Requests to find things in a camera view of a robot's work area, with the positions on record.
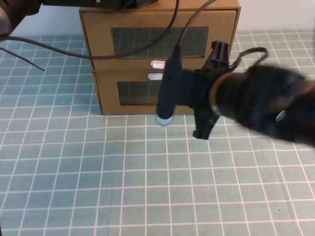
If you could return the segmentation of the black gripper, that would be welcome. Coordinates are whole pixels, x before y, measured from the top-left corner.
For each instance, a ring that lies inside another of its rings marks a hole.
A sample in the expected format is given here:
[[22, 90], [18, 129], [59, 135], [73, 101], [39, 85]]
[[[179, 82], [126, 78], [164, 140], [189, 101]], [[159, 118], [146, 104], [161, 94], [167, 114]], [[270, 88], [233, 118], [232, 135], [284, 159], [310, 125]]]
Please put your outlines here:
[[229, 68], [229, 44], [213, 41], [212, 52], [204, 63], [202, 70], [183, 70], [181, 84], [181, 105], [194, 111], [195, 130], [193, 137], [208, 140], [219, 116], [233, 115], [233, 103], [223, 102], [211, 106], [209, 102], [211, 87], [220, 77], [232, 75], [225, 69]]

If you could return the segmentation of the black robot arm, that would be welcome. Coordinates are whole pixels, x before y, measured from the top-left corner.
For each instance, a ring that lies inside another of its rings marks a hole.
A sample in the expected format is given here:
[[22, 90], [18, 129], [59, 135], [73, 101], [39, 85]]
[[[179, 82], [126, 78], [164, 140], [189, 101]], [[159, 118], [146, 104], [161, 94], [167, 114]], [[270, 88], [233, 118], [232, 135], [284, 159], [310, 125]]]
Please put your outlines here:
[[229, 63], [221, 44], [214, 42], [202, 69], [179, 70], [178, 104], [193, 110], [193, 137], [208, 139], [218, 119], [225, 117], [271, 138], [314, 146], [314, 81], [265, 64], [268, 55], [266, 48], [254, 47]]

